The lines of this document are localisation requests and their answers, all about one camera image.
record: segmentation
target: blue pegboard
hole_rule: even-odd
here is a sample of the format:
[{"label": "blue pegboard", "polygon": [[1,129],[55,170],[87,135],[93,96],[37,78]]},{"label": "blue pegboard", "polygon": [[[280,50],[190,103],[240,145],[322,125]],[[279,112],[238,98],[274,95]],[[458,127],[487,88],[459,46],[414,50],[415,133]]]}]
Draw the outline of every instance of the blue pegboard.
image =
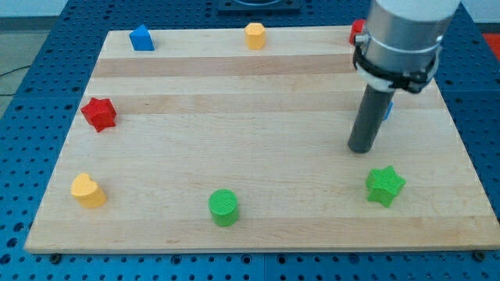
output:
[{"label": "blue pegboard", "polygon": [[[300,12],[230,12],[215,1],[69,0],[0,120],[0,280],[500,279],[500,251],[365,254],[63,255],[52,264],[23,244],[109,30],[349,25],[368,0],[302,0]],[[500,67],[460,6],[437,83],[497,216]]]}]

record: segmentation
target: yellow hexagon block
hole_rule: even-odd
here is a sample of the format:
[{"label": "yellow hexagon block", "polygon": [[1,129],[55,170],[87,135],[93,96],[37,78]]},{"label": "yellow hexagon block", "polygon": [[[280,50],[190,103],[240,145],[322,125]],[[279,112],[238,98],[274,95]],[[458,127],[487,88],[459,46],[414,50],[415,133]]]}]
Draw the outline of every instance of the yellow hexagon block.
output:
[{"label": "yellow hexagon block", "polygon": [[85,208],[96,208],[106,202],[104,191],[87,173],[75,178],[71,184],[71,195]]},{"label": "yellow hexagon block", "polygon": [[261,23],[249,23],[245,27],[245,42],[249,49],[260,50],[266,44],[266,28]]}]

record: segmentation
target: wooden board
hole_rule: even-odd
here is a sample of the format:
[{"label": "wooden board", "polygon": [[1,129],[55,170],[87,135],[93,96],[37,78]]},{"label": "wooden board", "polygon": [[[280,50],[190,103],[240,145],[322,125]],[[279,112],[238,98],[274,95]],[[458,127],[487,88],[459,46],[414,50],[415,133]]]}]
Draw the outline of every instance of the wooden board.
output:
[{"label": "wooden board", "polygon": [[[365,87],[350,27],[154,30],[156,51],[108,34],[81,105],[111,98],[117,126],[77,113],[25,245],[34,253],[429,251],[500,246],[500,227],[433,82],[398,92],[373,150],[347,139]],[[372,168],[407,184],[368,202]],[[108,195],[70,196],[89,173]],[[241,218],[215,226],[209,195],[230,188]]]}]

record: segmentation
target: black cable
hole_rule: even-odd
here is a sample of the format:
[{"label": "black cable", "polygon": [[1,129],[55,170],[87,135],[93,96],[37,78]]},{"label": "black cable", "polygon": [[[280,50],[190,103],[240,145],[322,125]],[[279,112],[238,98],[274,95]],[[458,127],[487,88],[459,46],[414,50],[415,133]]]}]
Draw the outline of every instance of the black cable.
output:
[{"label": "black cable", "polygon": [[[9,75],[10,73],[14,73],[16,71],[19,71],[19,70],[22,70],[22,69],[26,69],[26,68],[30,68],[31,65],[29,66],[21,66],[21,67],[18,67],[16,69],[12,69],[10,71],[7,71],[6,73],[2,73],[0,74],[0,78],[6,76],[6,75]],[[0,97],[12,97],[14,94],[0,94]]]},{"label": "black cable", "polygon": [[16,71],[19,71],[19,70],[22,70],[22,69],[26,69],[26,68],[30,68],[30,67],[31,67],[31,65],[29,65],[29,66],[21,66],[20,68],[12,69],[10,71],[7,71],[6,73],[0,74],[0,77],[4,77],[5,75],[9,75],[10,73],[14,73]]}]

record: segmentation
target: metal cylinder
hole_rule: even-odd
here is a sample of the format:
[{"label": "metal cylinder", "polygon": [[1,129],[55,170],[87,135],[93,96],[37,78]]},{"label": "metal cylinder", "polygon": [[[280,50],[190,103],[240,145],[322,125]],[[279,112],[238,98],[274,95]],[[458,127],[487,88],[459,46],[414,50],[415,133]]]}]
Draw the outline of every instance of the metal cylinder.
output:
[{"label": "metal cylinder", "polygon": [[370,85],[366,86],[348,142],[352,151],[370,151],[393,95],[394,91],[377,91]]},{"label": "metal cylinder", "polygon": [[373,0],[364,57],[390,72],[426,69],[458,4],[459,0]]}]

